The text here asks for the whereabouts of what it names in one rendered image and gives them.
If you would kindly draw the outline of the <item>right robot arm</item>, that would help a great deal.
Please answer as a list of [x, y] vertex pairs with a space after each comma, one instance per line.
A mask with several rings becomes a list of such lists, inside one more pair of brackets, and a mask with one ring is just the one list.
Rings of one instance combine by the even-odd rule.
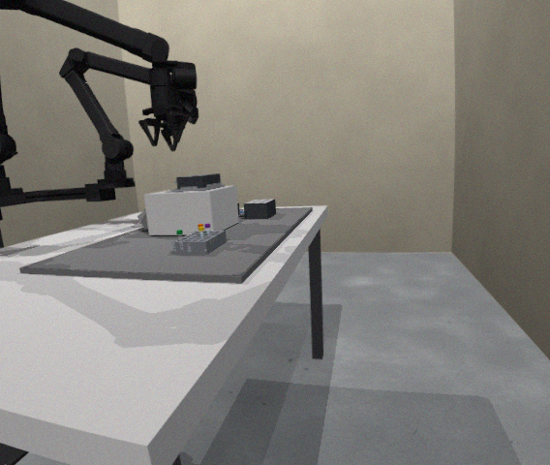
[[[0, 10], [21, 10], [33, 16], [43, 17], [121, 47], [145, 61], [150, 63], [153, 61], [153, 67], [149, 69], [150, 88], [171, 87], [170, 73], [172, 72], [172, 85], [175, 89], [168, 89], [169, 104], [183, 107], [185, 115], [191, 113], [195, 105], [194, 94], [178, 91], [178, 89], [197, 89], [196, 66], [194, 63], [168, 61], [169, 45], [165, 39], [98, 15], [65, 0], [0, 0]], [[6, 177], [4, 165], [1, 165], [17, 154], [15, 140], [8, 135], [6, 126], [0, 83], [0, 198], [23, 194], [22, 188], [11, 189], [10, 178]]]

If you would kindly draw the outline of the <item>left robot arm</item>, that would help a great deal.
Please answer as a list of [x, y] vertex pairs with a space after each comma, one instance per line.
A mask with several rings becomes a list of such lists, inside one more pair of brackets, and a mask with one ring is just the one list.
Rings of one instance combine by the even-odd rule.
[[[102, 150], [106, 161], [104, 170], [105, 179], [97, 179], [98, 184], [134, 182], [133, 178], [127, 178], [126, 170], [124, 170], [124, 162], [115, 162], [129, 159], [133, 155], [134, 147], [128, 140], [123, 139], [122, 135], [120, 135], [113, 127], [86, 82], [84, 73], [89, 70], [89, 68], [146, 84], [150, 83], [149, 69], [151, 68], [145, 68], [136, 64], [105, 57], [89, 51], [84, 52], [83, 50], [75, 47], [70, 49], [68, 56], [59, 72], [59, 75], [64, 78], [74, 90], [77, 98], [100, 135], [100, 141], [103, 144]], [[178, 91], [194, 94], [195, 105], [193, 106], [191, 113], [187, 115], [189, 115], [188, 122], [196, 124], [199, 118], [196, 91], [194, 89], [178, 89]]]

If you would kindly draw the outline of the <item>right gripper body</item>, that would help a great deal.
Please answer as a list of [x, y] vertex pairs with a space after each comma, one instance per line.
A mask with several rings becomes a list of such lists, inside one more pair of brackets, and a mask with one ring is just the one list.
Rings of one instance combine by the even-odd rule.
[[182, 112], [183, 107], [169, 104], [169, 95], [168, 95], [169, 88], [171, 87], [155, 86], [155, 88], [150, 88], [152, 108], [143, 109], [142, 115], [149, 115], [151, 113], [154, 113], [154, 117], [156, 117], [156, 119], [145, 118], [144, 120], [163, 121], [163, 120], [167, 120], [166, 113], [183, 114]]

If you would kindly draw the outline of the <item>grey flat rectangular mat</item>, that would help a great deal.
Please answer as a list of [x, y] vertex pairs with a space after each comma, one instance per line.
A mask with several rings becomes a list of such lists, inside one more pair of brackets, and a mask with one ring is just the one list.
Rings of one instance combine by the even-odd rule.
[[276, 208], [268, 219], [245, 219], [224, 229], [227, 242], [207, 255], [173, 255], [177, 235], [149, 235], [140, 228], [20, 267], [20, 273], [81, 277], [239, 283], [313, 211]]

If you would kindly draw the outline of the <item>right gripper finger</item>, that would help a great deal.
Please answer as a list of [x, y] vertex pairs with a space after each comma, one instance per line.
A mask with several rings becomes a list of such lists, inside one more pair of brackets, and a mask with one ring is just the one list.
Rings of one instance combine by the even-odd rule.
[[[140, 120], [139, 122], [140, 127], [144, 131], [144, 133], [148, 136], [152, 146], [157, 146], [160, 129], [161, 129], [161, 121], [154, 121], [154, 120]], [[154, 127], [154, 140], [149, 132], [149, 129], [147, 126], [153, 126]]]
[[[166, 118], [168, 121], [168, 125], [172, 134], [172, 137], [174, 139], [174, 142], [180, 142], [183, 130], [187, 124], [187, 121], [189, 119], [189, 115], [180, 114], [180, 113], [166, 113]], [[180, 121], [180, 126], [178, 130], [178, 134], [176, 135], [175, 132], [175, 124], [174, 119]]]

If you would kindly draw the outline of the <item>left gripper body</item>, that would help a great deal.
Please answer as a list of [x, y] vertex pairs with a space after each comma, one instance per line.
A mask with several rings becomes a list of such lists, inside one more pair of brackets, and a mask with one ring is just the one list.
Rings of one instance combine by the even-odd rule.
[[[168, 125], [167, 121], [163, 120], [163, 122], [165, 122], [165, 123], [161, 123], [161, 128], [164, 128], [164, 130], [161, 130], [161, 132], [170, 131], [170, 128], [169, 128], [169, 125]], [[179, 126], [180, 126], [180, 123], [175, 123], [175, 130], [178, 130]]]

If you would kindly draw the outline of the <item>grey tube rack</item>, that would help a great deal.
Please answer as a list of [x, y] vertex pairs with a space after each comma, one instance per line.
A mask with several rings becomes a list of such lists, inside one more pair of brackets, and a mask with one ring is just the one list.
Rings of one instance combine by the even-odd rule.
[[199, 237], [199, 231], [183, 236], [182, 241], [172, 241], [173, 255], [207, 255], [227, 242], [226, 231], [210, 231]]

